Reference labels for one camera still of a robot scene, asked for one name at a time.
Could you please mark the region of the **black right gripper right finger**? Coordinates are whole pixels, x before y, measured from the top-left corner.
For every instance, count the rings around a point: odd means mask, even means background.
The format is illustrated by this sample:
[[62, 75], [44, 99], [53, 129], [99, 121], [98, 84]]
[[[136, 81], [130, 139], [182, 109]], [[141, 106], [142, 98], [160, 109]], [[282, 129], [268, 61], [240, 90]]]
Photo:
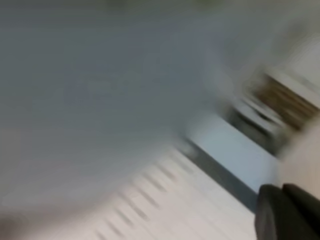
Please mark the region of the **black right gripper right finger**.
[[307, 224], [320, 236], [320, 200], [294, 184], [284, 184], [282, 191], [289, 197]]

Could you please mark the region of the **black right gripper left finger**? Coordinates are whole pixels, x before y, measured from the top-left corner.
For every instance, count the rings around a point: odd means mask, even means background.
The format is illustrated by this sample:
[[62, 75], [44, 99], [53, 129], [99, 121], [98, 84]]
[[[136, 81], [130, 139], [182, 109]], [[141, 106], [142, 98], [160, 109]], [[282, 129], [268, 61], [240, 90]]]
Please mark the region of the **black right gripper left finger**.
[[304, 240], [309, 226], [280, 188], [265, 184], [259, 189], [254, 227], [258, 240]]

